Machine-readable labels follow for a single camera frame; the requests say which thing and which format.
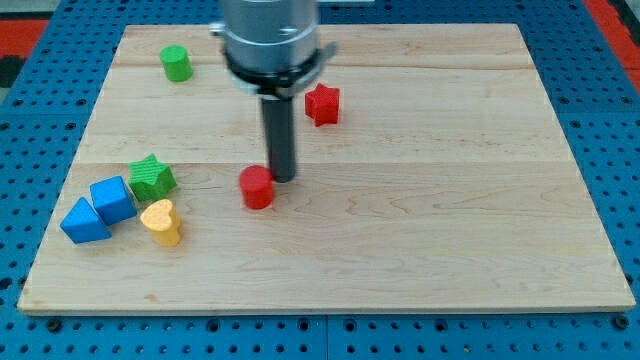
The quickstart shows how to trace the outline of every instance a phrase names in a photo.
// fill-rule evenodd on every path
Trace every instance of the yellow heart block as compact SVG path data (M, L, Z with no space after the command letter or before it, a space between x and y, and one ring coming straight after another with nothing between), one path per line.
M173 202L162 199L151 204L140 216L153 240L162 246L176 246L180 242L181 221Z

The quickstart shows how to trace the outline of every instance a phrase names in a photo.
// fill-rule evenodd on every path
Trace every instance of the wood grain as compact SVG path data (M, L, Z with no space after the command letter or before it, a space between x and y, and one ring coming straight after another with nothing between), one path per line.
M202 26L127 28L20 298L31 315L531 313L635 304L514 25L327 26L338 126L296 103L300 175L250 211L257 101ZM187 83L163 46L185 45ZM182 242L139 219L73 245L88 186L154 152L172 165ZM138 204L140 210L148 204Z

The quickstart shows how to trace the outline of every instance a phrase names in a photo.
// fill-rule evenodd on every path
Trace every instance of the green block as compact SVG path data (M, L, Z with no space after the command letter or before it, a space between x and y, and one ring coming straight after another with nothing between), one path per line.
M167 79L171 81L187 81L193 75L187 49L180 45L170 45L162 49L160 61L162 61Z
M129 169L129 187L138 201L164 199L177 185L169 165L158 162L154 154L142 161L129 163Z

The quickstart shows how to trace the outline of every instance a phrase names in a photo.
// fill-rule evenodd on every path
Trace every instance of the blue cube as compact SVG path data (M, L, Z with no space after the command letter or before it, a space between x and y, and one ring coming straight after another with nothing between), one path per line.
M107 225L85 198L80 198L73 205L60 227L76 244L111 237Z
M133 198L122 176L99 181L89 189L93 207L107 226L136 216Z

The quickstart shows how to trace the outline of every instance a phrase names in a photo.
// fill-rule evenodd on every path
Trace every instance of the green star block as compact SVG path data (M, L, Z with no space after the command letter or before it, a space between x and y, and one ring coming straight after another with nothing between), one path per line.
M169 165L158 162L151 154L144 160L129 163L129 187L138 201L161 200L176 186Z

